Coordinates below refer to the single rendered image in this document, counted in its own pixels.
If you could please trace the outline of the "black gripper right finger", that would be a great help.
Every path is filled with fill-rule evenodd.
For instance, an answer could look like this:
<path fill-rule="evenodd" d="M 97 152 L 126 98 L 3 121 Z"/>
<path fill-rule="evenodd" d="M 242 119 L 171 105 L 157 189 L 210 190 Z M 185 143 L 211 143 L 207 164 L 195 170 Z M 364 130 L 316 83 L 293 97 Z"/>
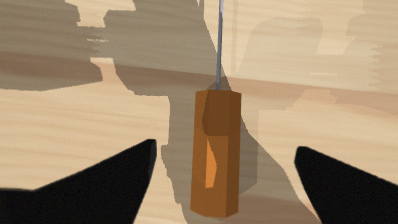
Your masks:
<path fill-rule="evenodd" d="M 398 185 L 307 146 L 294 165 L 322 224 L 398 224 Z"/>

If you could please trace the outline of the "brown handled hook pick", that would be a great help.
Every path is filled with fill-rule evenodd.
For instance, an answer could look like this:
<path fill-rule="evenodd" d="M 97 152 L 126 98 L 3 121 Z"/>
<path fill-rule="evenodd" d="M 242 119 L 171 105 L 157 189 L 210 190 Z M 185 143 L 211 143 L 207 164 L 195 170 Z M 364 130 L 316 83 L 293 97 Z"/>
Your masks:
<path fill-rule="evenodd" d="M 196 91 L 190 210 L 238 213 L 242 93 L 220 90 L 223 3 L 219 0 L 216 90 Z"/>

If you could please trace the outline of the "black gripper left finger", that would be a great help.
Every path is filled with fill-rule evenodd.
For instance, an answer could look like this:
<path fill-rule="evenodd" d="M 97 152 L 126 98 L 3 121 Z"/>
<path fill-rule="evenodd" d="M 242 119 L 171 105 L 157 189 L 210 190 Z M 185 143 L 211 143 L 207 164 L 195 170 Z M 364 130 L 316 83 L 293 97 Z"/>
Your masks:
<path fill-rule="evenodd" d="M 0 188 L 0 224 L 134 224 L 156 158 L 147 139 L 37 189 Z"/>

